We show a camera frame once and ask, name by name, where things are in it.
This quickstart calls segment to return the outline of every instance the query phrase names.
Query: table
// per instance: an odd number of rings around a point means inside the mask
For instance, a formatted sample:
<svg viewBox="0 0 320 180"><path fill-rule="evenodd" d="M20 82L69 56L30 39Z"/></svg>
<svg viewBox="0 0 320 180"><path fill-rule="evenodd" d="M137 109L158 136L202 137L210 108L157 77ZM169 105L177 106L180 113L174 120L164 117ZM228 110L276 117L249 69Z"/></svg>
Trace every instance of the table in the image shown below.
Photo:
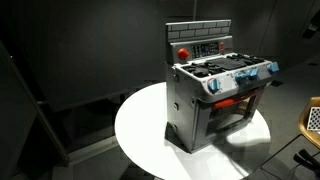
<svg viewBox="0 0 320 180"><path fill-rule="evenodd" d="M245 128L189 154L164 138L166 98L166 83L151 85L130 96L116 116L120 147L145 171L166 180L235 180L248 176L265 160L271 138L258 111Z"/></svg>

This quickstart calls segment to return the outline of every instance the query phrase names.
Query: chair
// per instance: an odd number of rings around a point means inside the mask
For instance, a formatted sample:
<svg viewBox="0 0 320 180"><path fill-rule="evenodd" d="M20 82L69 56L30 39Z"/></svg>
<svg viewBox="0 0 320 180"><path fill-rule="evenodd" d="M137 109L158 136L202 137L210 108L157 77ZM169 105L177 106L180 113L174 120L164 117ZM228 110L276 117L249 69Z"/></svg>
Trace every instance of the chair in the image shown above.
<svg viewBox="0 0 320 180"><path fill-rule="evenodd" d="M282 147L280 150L278 150L275 154L273 154L270 158L268 158L265 162L263 162L260 165L260 169L263 171L271 174L272 176L279 178L278 176L272 174L271 172L267 171L266 169L263 169L263 165L265 165L267 162L269 162L273 157L275 157L277 154L279 154L282 150L284 150L286 147L288 147L292 142L297 140L300 136L305 137L308 141L310 141L314 146L316 146L318 149L320 149L320 134L318 134L315 131L309 131L307 130L308 125L308 119L310 114L311 107L320 107L320 97L312 97L307 104L307 106L304 108L303 112L300 114L300 118L298 121L298 128L300 130L300 134L298 134L295 138L293 138L290 142L288 142L284 147Z"/></svg>

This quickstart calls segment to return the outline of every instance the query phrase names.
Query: dark floor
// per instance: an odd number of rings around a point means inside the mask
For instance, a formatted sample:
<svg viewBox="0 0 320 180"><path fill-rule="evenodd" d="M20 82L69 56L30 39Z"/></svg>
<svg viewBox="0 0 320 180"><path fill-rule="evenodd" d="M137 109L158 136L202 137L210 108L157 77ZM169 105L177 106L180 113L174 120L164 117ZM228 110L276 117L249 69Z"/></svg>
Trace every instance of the dark floor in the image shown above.
<svg viewBox="0 0 320 180"><path fill-rule="evenodd" d="M320 96L320 66L308 65L307 61L277 76L279 82L268 86L258 107L269 125L272 142L269 156L299 134L297 121L310 97ZM314 174L302 166L295 168L293 155L301 149L318 152L304 138L298 139L272 161L265 169L284 179L313 180ZM120 147L113 148L73 167L55 167L39 180L118 180L154 177L134 165ZM258 169L246 179L276 179Z"/></svg>

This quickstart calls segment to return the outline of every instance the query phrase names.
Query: red handle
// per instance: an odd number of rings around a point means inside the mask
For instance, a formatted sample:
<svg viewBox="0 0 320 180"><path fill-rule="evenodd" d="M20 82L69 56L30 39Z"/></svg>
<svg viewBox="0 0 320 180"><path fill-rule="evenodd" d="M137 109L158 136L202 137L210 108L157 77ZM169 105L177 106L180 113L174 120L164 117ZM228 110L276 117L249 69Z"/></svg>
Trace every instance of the red handle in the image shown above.
<svg viewBox="0 0 320 180"><path fill-rule="evenodd" d="M226 107L226 106L230 106L230 105L233 105L233 104L236 104L244 99L247 99L251 96L254 96L256 94L258 94L260 89L255 89L251 92L249 92L248 94L246 95L243 95L243 96L238 96L238 97L233 97L233 98L228 98L228 99L224 99L222 101L219 101L217 103L215 103L213 105L213 108L214 109L217 109L217 108L222 108L222 107Z"/></svg>

